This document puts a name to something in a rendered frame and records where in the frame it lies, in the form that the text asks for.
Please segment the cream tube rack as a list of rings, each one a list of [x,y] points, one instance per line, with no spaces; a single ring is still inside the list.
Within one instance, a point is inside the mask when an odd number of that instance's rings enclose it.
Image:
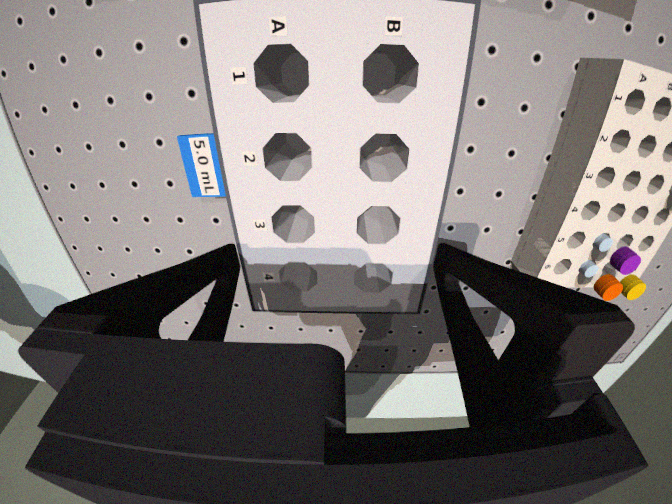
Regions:
[[[564,287],[593,287],[578,270],[587,260],[602,269],[610,262],[592,245],[606,233],[641,257],[630,273],[640,278],[672,227],[671,186],[672,74],[580,58],[511,261]]]

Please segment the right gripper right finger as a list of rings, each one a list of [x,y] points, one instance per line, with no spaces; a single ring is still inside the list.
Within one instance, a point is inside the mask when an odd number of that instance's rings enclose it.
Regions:
[[[593,378],[635,330],[618,305],[446,243],[433,268],[469,427],[501,424],[538,385]],[[513,320],[499,360],[458,279]]]

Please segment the violet-capped tube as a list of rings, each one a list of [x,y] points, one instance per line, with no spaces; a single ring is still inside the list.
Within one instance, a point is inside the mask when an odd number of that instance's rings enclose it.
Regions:
[[[641,257],[636,252],[622,246],[606,233],[596,237],[592,245],[623,275],[632,273],[640,265]]]

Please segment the yellow-capped tube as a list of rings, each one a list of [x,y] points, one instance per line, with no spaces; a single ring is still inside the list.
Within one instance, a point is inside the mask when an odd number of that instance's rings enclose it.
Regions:
[[[623,290],[621,293],[628,300],[634,300],[638,298],[646,289],[646,284],[644,284],[643,281],[640,280],[636,275],[622,275],[610,264],[610,262],[605,264],[603,270],[606,271],[607,274],[613,275],[618,281],[620,281],[620,283],[622,283]]]

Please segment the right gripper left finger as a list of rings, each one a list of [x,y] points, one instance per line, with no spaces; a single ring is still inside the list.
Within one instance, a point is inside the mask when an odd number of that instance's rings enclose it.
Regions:
[[[239,272],[235,244],[227,244],[175,266],[56,306],[39,326],[161,339],[159,326],[163,318],[216,280],[188,340],[224,342]]]

